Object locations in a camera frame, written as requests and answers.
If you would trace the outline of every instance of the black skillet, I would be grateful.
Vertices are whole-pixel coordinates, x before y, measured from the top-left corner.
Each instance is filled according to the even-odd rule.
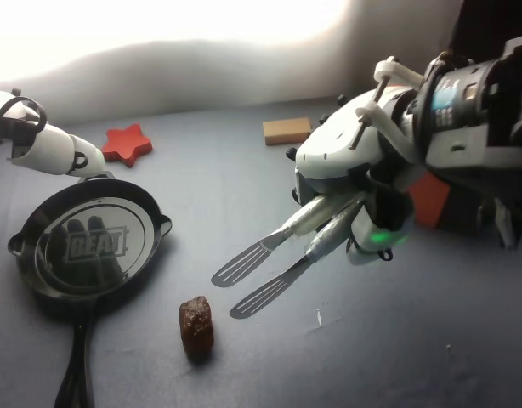
[[[55,408],[94,408],[88,337],[94,306],[131,286],[170,218],[135,184],[111,173],[82,179],[48,198],[8,243],[20,274],[39,295],[69,308],[74,344]]]

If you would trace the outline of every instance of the gray table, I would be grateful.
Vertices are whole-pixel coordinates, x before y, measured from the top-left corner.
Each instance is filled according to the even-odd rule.
[[[256,317],[229,317],[308,241],[288,242],[233,288],[210,283],[298,209],[286,146],[265,147],[261,122],[335,108],[324,100],[67,129],[102,145],[106,129],[139,122],[154,151],[133,169],[109,169],[174,221],[144,290],[98,321],[98,407],[522,407],[522,246],[506,253],[495,241],[417,229],[391,263],[354,268],[340,248]],[[39,311],[6,243],[75,180],[13,167],[8,155],[0,146],[0,408],[47,408],[72,330]],[[178,326],[179,305],[197,295],[216,326],[213,360],[202,367],[185,358]]]

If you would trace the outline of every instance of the white wall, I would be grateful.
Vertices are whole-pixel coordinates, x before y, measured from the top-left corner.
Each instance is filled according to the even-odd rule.
[[[61,125],[357,94],[373,88],[374,65],[389,55],[423,73],[448,44],[460,7],[461,0],[348,0],[335,26],[303,42],[147,42],[0,81],[0,89],[21,88]]]

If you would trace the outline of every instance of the red star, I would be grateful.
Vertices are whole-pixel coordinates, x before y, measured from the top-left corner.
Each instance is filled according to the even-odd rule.
[[[108,143],[102,148],[107,162],[123,162],[134,166],[136,159],[152,151],[151,140],[146,138],[138,123],[126,129],[110,129],[106,132]]]

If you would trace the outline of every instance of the brown rock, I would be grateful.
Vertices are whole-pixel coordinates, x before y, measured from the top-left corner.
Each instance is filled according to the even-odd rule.
[[[179,329],[189,357],[199,358],[209,354],[213,346],[212,310],[204,296],[180,305]]]

